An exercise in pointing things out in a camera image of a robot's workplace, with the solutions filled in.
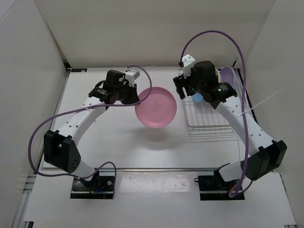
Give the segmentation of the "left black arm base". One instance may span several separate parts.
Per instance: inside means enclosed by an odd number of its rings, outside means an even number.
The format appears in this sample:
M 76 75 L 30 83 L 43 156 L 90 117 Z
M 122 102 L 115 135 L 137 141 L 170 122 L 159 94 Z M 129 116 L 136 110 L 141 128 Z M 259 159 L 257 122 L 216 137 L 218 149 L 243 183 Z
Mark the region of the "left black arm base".
M 112 200 L 115 192 L 116 175 L 116 169 L 101 169 L 90 181 L 73 178 L 70 198 Z

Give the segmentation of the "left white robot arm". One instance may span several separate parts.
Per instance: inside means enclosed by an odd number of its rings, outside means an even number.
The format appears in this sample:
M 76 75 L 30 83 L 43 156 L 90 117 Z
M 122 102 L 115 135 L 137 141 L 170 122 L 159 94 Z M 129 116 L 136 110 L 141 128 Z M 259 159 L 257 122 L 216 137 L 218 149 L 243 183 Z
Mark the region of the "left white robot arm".
M 139 71 L 135 70 L 109 70 L 106 79 L 98 82 L 88 94 L 83 111 L 76 112 L 57 130 L 45 133 L 44 161 L 68 174 L 81 177 L 85 188 L 97 189 L 100 185 L 99 174 L 81 159 L 77 145 L 92 123 L 108 109 L 108 105 L 117 101 L 125 105 L 139 101 L 135 83 L 139 75 Z

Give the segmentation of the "pink plastic plate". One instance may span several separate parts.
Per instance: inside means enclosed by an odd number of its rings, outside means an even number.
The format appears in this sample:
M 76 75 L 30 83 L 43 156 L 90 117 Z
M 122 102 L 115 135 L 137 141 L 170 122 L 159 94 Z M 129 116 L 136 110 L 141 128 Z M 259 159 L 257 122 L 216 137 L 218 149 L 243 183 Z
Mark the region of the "pink plastic plate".
M 143 125 L 163 128 L 175 118 L 177 102 L 170 91 L 162 87 L 147 88 L 138 97 L 142 102 L 135 106 L 135 113 Z

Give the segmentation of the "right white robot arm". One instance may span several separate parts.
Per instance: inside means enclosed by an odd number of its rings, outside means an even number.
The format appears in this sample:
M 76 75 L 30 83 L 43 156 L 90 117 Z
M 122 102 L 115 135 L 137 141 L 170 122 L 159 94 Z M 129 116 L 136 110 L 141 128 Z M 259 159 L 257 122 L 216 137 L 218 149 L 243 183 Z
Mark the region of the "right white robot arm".
M 275 141 L 245 112 L 237 92 L 228 82 L 222 82 L 214 64 L 186 59 L 179 62 L 179 67 L 179 75 L 173 82 L 180 98 L 202 95 L 203 100 L 228 121 L 245 145 L 242 161 L 222 165 L 214 171 L 214 186 L 224 190 L 233 181 L 241 186 L 244 178 L 256 181 L 277 169 L 287 150 L 286 143 Z

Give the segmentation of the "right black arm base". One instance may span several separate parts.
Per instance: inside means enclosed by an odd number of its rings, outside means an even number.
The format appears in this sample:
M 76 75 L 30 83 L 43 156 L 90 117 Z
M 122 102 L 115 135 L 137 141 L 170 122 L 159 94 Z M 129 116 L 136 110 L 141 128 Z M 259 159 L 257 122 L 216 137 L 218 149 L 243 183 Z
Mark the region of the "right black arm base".
M 194 182 L 199 185 L 201 201 L 245 200 L 243 193 L 239 193 L 233 198 L 229 196 L 229 192 L 237 183 L 237 180 L 220 184 L 216 182 L 214 175 L 205 175 L 194 178 Z

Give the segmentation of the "blue plastic plate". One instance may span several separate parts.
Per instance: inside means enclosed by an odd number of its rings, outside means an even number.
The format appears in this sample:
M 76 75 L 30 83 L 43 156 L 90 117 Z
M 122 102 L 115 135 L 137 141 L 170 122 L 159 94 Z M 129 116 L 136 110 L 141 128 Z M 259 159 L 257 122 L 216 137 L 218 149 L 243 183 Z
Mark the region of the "blue plastic plate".
M 201 94 L 195 93 L 192 96 L 192 100 L 196 103 L 200 103 L 203 100 L 203 96 Z

